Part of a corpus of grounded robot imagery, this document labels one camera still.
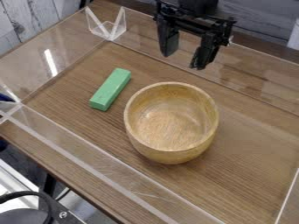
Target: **black cable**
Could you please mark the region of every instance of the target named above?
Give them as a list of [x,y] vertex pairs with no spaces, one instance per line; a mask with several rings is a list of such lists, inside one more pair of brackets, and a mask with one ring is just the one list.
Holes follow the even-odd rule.
[[42,224],[50,224],[52,223],[52,203],[45,194],[38,193],[38,192],[29,192],[29,191],[12,192],[12,193],[8,193],[8,194],[4,194],[0,196],[0,204],[4,204],[8,200],[17,199],[22,196],[37,196],[45,201],[45,204],[48,207],[48,215],[46,215],[46,218],[45,218]]

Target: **floor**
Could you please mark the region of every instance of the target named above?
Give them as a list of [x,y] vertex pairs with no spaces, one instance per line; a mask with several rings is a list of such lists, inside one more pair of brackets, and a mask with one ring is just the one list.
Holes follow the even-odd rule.
[[[0,151],[0,159],[21,173],[34,185],[38,187],[44,185],[46,177],[45,171],[12,145],[8,145],[5,150]],[[53,197],[57,197],[64,189],[64,184],[58,183]],[[114,224],[114,222],[74,192],[69,192],[60,200],[60,203],[86,224]]]

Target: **clear plastic corner piece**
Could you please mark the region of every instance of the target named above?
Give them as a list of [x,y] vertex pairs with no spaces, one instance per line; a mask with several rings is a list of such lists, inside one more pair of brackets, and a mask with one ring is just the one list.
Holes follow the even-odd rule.
[[126,16],[124,7],[118,10],[114,23],[109,21],[101,23],[89,7],[85,8],[85,13],[88,19],[88,29],[93,35],[105,40],[113,41],[126,31]]

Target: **wooden tabletop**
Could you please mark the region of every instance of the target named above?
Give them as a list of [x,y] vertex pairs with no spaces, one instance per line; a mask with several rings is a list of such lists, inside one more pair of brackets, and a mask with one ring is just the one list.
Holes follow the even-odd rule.
[[[228,55],[241,58],[247,51],[249,50],[245,48],[232,47]],[[256,55],[255,52],[248,54],[253,54],[251,58],[256,56],[261,64],[265,62],[271,65],[267,55],[257,52]],[[240,75],[245,75],[241,68],[247,65],[252,69],[255,61],[244,57],[237,70]],[[100,112],[89,107],[89,97],[116,67],[132,72],[132,80],[108,112]],[[236,71],[236,68],[226,69],[230,70],[221,72],[228,74]],[[257,74],[257,70],[251,70],[251,73]],[[161,165],[149,162],[138,155],[126,138],[122,121],[126,101],[140,88],[160,81],[192,84],[209,94],[218,106],[218,131],[212,146],[186,164]],[[299,167],[299,120],[295,114],[108,42],[24,103],[221,221],[256,224],[275,222]],[[36,141],[10,122],[0,126],[0,133],[118,221],[137,224],[162,223],[92,173]],[[62,142],[58,133],[56,138]],[[64,150],[93,165],[100,161],[96,151],[85,151],[74,144]]]

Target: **black mechanism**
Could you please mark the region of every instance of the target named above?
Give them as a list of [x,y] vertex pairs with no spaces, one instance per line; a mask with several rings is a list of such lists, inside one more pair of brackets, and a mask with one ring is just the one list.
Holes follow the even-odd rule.
[[40,192],[12,192],[0,196],[0,205],[22,196],[37,196],[46,205],[46,211],[20,208],[0,213],[0,223],[9,224],[82,224],[69,210],[46,194]]
[[164,57],[178,49],[180,31],[198,37],[190,68],[204,69],[214,60],[220,46],[230,42],[232,17],[216,17],[218,0],[156,0],[156,14],[160,50]]

